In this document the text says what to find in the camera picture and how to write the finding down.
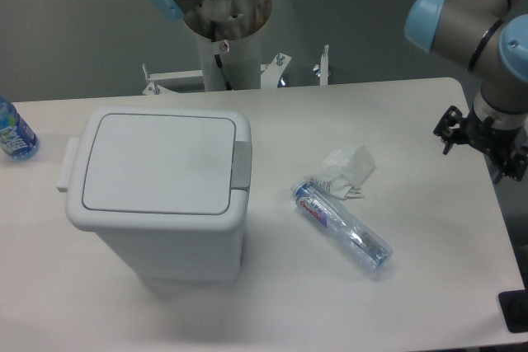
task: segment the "crumpled paper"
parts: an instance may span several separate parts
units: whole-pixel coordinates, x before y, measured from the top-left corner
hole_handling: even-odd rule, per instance
[[[319,169],[306,176],[338,199],[365,198],[361,185],[375,167],[366,146],[337,148],[321,162]]]

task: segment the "trash can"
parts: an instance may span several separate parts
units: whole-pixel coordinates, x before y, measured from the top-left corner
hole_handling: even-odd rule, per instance
[[[101,108],[78,143],[66,213],[141,277],[233,279],[251,165],[239,113]]]

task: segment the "white table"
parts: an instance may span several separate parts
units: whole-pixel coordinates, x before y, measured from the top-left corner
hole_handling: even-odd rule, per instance
[[[467,110],[451,79],[17,104],[41,147],[27,162],[0,156],[0,350],[387,352],[528,340],[508,332],[497,300],[522,282],[483,156],[467,147],[443,156],[432,134],[452,104]],[[103,105],[249,118],[236,282],[142,281],[70,224],[55,188],[64,150]],[[394,249],[376,275],[329,244],[290,195],[345,143],[365,144],[377,161],[365,198],[346,202]]]

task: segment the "trash can lid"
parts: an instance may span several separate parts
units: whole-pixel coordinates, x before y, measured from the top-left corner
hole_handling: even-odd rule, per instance
[[[241,120],[211,110],[101,110],[81,138],[68,201],[103,218],[152,214],[152,223],[155,214],[224,214],[231,204],[233,146],[245,140],[237,138]]]

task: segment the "clear plastic bottle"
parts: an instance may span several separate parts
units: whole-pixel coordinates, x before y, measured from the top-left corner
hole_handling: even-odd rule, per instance
[[[15,106],[0,96],[0,148],[16,160],[25,160],[37,151],[39,140],[20,117]]]
[[[291,191],[305,216],[317,220],[327,235],[369,270],[376,271],[393,253],[387,242],[316,183],[296,181]]]

